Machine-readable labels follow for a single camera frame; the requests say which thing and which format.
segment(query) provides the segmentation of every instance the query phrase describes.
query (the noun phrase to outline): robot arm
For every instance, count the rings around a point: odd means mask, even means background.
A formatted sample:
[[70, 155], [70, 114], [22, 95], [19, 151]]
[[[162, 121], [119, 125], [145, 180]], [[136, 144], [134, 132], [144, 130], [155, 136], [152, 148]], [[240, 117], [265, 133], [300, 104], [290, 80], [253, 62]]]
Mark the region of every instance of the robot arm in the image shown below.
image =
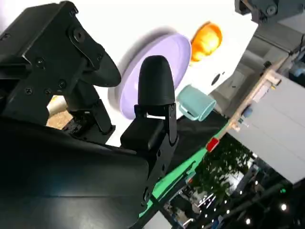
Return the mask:
[[[117, 86], [121, 76], [77, 12], [68, 1], [31, 7], [0, 36], [2, 228], [129, 228], [177, 146], [173, 79], [162, 56], [143, 62], [122, 146], [105, 145], [115, 126], [93, 85]], [[45, 126], [53, 95], [65, 97], [73, 116], [63, 130]]]

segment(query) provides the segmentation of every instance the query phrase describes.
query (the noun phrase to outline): ceiling light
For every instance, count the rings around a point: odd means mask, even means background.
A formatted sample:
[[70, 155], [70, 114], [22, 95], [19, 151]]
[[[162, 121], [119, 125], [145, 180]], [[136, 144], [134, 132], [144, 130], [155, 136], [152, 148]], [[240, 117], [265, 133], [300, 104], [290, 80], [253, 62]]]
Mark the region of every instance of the ceiling light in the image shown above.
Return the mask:
[[282, 204], [281, 205], [281, 210], [282, 211], [286, 211], [287, 210], [287, 205], [286, 204]]

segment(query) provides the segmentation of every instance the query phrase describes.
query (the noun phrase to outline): screw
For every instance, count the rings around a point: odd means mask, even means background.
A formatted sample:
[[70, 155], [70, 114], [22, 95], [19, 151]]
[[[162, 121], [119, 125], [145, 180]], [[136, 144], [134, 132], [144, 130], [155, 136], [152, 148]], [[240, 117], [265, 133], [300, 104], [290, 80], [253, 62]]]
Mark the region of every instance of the screw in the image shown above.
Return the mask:
[[44, 69], [44, 59], [42, 57], [36, 58], [36, 66]]
[[11, 35], [9, 33], [5, 33], [1, 36], [0, 41], [5, 41], [6, 39], [10, 38]]
[[24, 92], [25, 92], [25, 94], [27, 94], [27, 95], [31, 95], [31, 94], [33, 94], [33, 89], [31, 89], [30, 87], [28, 87], [28, 88], [24, 89]]
[[58, 87], [59, 87], [60, 89], [65, 89], [65, 88], [67, 87], [66, 81], [65, 81], [65, 80], [59, 80], [59, 82], [58, 82]]
[[72, 9], [72, 10], [70, 11], [70, 16], [71, 16], [71, 17], [74, 17], [77, 13], [78, 13], [77, 8], [74, 8], [74, 9]]
[[97, 57], [97, 60], [100, 61], [102, 59], [102, 57], [103, 57], [103, 55], [99, 54], [98, 57]]
[[48, 89], [44, 90], [44, 93], [45, 93], [46, 95], [50, 95], [50, 94], [51, 94], [51, 89], [48, 88]]
[[268, 16], [273, 16], [273, 15], [275, 15], [276, 11], [277, 11], [277, 6], [272, 5], [267, 8], [266, 13]]
[[78, 43], [83, 43], [85, 41], [85, 31], [82, 28], [75, 29], [73, 31], [73, 36]]

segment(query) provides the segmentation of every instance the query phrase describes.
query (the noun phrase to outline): tree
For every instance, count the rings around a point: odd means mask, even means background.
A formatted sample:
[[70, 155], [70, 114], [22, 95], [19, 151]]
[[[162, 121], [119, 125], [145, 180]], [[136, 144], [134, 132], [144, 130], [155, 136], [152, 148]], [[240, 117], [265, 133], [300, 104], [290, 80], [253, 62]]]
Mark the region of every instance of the tree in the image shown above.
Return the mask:
[[229, 174], [248, 171], [247, 162], [251, 158], [251, 151], [226, 134], [219, 145], [211, 153], [207, 153], [202, 163], [196, 168], [193, 186], [199, 187], [198, 192], [207, 191], [217, 195], [222, 200], [226, 190], [231, 186], [227, 182]]

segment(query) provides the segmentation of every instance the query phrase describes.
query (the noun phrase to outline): black surface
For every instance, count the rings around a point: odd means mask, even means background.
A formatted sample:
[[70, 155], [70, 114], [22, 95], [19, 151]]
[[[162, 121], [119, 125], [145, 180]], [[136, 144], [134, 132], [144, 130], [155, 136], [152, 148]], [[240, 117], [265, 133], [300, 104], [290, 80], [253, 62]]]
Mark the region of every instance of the black surface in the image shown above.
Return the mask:
[[222, 117], [216, 111], [212, 111], [202, 122], [191, 121], [185, 116], [178, 119], [177, 131], [180, 139], [167, 173], [173, 171], [198, 150], [205, 147], [208, 141], [217, 134], [226, 123], [226, 118]]
[[123, 229], [137, 220], [148, 164], [134, 151], [9, 119], [0, 131], [1, 228]]
[[138, 102], [139, 105], [175, 102], [172, 72], [164, 56], [149, 56], [144, 60], [140, 69]]

